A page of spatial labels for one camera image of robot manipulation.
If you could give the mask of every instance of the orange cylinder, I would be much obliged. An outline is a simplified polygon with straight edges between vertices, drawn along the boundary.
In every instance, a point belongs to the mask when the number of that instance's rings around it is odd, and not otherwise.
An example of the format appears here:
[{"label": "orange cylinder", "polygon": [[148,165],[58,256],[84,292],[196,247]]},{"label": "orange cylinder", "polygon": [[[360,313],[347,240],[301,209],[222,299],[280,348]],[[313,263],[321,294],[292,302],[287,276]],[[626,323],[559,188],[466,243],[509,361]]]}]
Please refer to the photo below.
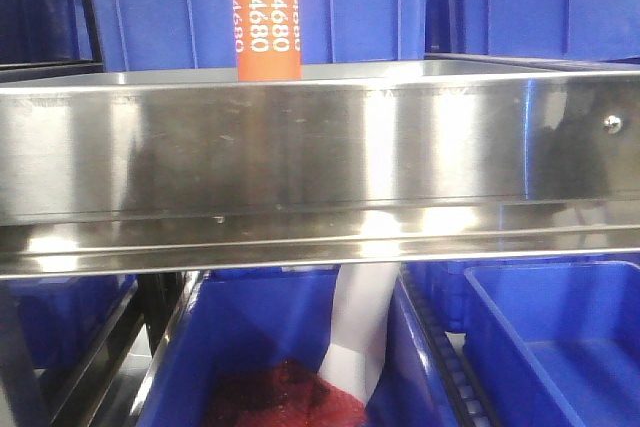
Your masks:
[{"label": "orange cylinder", "polygon": [[298,0],[233,0],[238,80],[302,76]]}]

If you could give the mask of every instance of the metal edge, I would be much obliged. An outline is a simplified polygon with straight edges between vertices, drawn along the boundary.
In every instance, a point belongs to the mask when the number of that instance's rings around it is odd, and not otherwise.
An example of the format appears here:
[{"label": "metal edge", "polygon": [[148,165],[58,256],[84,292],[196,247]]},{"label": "metal edge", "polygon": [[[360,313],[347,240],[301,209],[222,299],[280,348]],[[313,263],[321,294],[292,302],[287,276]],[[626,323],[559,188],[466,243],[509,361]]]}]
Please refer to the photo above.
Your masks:
[{"label": "metal edge", "polygon": [[188,272],[185,275],[184,288],[176,303],[176,308],[169,319],[164,336],[160,340],[151,365],[147,374],[144,376],[138,393],[136,394],[129,416],[125,421],[123,427],[133,427],[138,422],[138,419],[142,415],[149,392],[153,388],[158,370],[162,366],[164,358],[167,354],[167,350],[171,344],[171,340],[176,334],[176,330],[179,327],[184,315],[187,313],[188,308],[193,305],[198,297],[200,291],[200,285],[206,275],[205,271]]},{"label": "metal edge", "polygon": [[545,59],[541,57],[500,57],[481,54],[457,54],[433,52],[425,55],[427,60],[461,60],[468,62],[489,62],[492,64],[514,65],[540,69],[560,70],[566,72],[580,71],[618,71],[628,72],[640,70],[640,66],[621,61],[598,62],[584,60]]},{"label": "metal edge", "polygon": [[0,66],[0,91],[2,82],[18,82],[21,80],[62,77],[66,75],[94,74],[102,72],[102,63],[87,62],[53,62],[45,64],[16,64]]},{"label": "metal edge", "polygon": [[[287,80],[287,81],[269,81],[269,82],[199,82],[199,83],[181,83],[181,84],[144,84],[136,85],[132,92],[131,85],[108,85],[108,86],[30,86],[30,87],[2,87],[0,85],[0,96],[3,95],[35,95],[35,94],[58,94],[64,92],[67,94],[87,94],[91,92],[108,92],[108,93],[148,93],[148,92],[178,92],[184,90],[204,90],[204,89],[242,89],[243,91],[252,90],[270,93],[274,89],[303,89],[316,88],[326,90],[331,87],[335,90],[361,90],[371,89],[375,91],[393,90],[398,88],[469,88],[476,86],[493,86],[495,84],[503,84],[512,81],[566,81],[573,79],[581,80],[639,80],[640,70],[638,69],[611,69],[611,70],[560,70],[551,64],[544,66],[534,66],[542,69],[540,72],[527,73],[486,73],[486,74],[447,74],[423,76],[411,79],[385,78],[385,77],[367,77],[367,78],[344,78],[344,79],[318,79],[318,80]],[[87,72],[68,72],[60,75],[71,75],[71,73],[87,73]]]},{"label": "metal edge", "polygon": [[60,410],[63,408],[65,402],[72,395],[73,390],[82,380],[84,374],[91,368],[91,364],[96,360],[96,357],[98,356],[100,350],[114,331],[114,328],[121,319],[126,308],[129,306],[129,302],[131,302],[136,289],[137,287],[135,283],[127,289],[115,310],[111,313],[102,329],[100,329],[100,332],[98,332],[96,337],[91,341],[91,344],[89,345],[89,348],[87,349],[85,354],[82,356],[78,364],[74,366],[74,369],[65,378],[62,388],[57,389],[51,405],[52,420],[55,419]]},{"label": "metal edge", "polygon": [[99,27],[98,27],[98,21],[96,19],[95,9],[93,8],[93,1],[82,0],[82,10],[84,11],[84,18],[87,24],[87,31],[89,33],[91,55],[93,56],[94,62],[98,62],[101,64],[99,72],[103,72],[104,68],[102,66],[102,63],[103,63],[102,46],[100,44]]}]

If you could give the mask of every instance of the blue container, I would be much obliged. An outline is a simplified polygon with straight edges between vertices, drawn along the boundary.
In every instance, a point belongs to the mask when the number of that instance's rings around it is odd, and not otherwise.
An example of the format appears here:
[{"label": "blue container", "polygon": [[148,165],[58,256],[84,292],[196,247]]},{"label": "blue container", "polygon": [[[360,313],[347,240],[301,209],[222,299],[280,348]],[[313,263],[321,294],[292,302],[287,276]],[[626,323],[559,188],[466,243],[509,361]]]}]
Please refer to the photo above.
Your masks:
[{"label": "blue container", "polygon": [[638,425],[640,270],[474,268],[464,351],[504,425]]},{"label": "blue container", "polygon": [[0,0],[0,64],[91,59],[82,0]]},{"label": "blue container", "polygon": [[457,50],[612,60],[640,54],[640,0],[456,0]]},{"label": "blue container", "polygon": [[[179,324],[149,392],[139,427],[198,426],[222,374],[295,358],[312,370],[329,342],[335,271],[208,279]],[[397,285],[387,359],[367,407],[371,425],[457,427],[431,351]]]},{"label": "blue container", "polygon": [[70,367],[84,354],[133,276],[9,281],[34,367]]},{"label": "blue container", "polygon": [[502,258],[412,262],[407,270],[417,288],[429,300],[438,321],[448,332],[466,332],[468,320],[468,285],[464,271],[471,267],[495,267],[500,265],[529,265],[557,262],[604,260],[604,255],[551,256],[534,258]]},{"label": "blue container", "polygon": [[317,270],[335,270],[340,268],[340,265],[308,265],[308,266],[295,266],[295,267],[243,267],[243,268],[230,268],[230,269],[215,269],[209,272],[210,278],[216,279],[235,279],[238,277],[272,277],[275,274],[282,274],[285,272],[303,272],[303,271],[317,271]]},{"label": "blue container", "polygon": [[[110,71],[235,66],[231,0],[93,0]],[[426,0],[300,0],[304,63],[422,59]]]}]

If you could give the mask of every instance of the metal shelf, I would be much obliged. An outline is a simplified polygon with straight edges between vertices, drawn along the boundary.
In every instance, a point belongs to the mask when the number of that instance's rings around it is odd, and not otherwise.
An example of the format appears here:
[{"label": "metal shelf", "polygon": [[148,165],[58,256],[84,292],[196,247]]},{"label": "metal shelf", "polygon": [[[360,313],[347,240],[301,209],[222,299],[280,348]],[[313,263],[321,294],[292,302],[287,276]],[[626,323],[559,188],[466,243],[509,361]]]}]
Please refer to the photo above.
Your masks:
[{"label": "metal shelf", "polygon": [[640,249],[637,71],[128,75],[0,88],[0,278]]}]

